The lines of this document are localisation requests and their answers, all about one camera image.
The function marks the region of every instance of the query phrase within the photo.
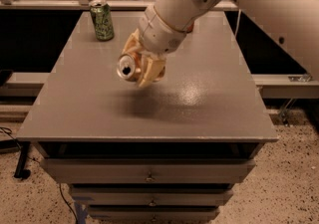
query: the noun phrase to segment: drawer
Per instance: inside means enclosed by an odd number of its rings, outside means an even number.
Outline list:
[[[45,159],[41,166],[61,183],[238,183],[253,160]]]
[[[71,186],[70,194],[78,203],[86,205],[224,205],[232,196],[232,190],[218,190],[212,185],[194,186]]]
[[[210,221],[219,214],[212,207],[104,207],[89,206],[91,217],[103,220],[184,220]]]

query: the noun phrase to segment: table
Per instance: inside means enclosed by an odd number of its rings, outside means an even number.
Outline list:
[[[222,12],[196,21],[161,82],[121,80],[141,16],[113,12],[115,38],[100,42],[83,13],[17,137],[93,217],[213,219],[275,130]]]

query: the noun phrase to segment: drawer knob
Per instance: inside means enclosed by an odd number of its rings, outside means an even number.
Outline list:
[[[154,200],[152,199],[151,203],[149,204],[150,207],[156,207],[157,204],[154,202]]]
[[[156,179],[152,177],[152,174],[149,172],[149,176],[146,178],[146,182],[151,183],[155,182]]]

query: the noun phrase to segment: speckled floor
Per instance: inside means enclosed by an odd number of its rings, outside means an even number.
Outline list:
[[[256,167],[243,183],[234,186],[234,196],[220,207],[220,214],[210,224],[319,223],[319,125],[314,118],[319,112],[314,111],[315,107],[318,102],[311,105],[304,102],[290,111],[290,127],[284,126],[276,114],[271,115],[278,142],[261,149],[255,158]],[[11,127],[16,133],[21,120],[10,119],[6,122],[1,119],[0,125]],[[41,160],[33,147],[29,156]],[[18,153],[0,155],[0,223],[74,223],[58,184],[37,162],[28,160],[26,167],[32,172],[28,179],[13,178],[18,157]],[[62,188],[72,202],[68,187]],[[88,217],[87,223],[109,222]]]

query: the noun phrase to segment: can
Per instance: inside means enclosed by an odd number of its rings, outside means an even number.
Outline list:
[[[111,9],[106,1],[96,0],[90,3],[91,18],[98,40],[108,41],[114,38]]]

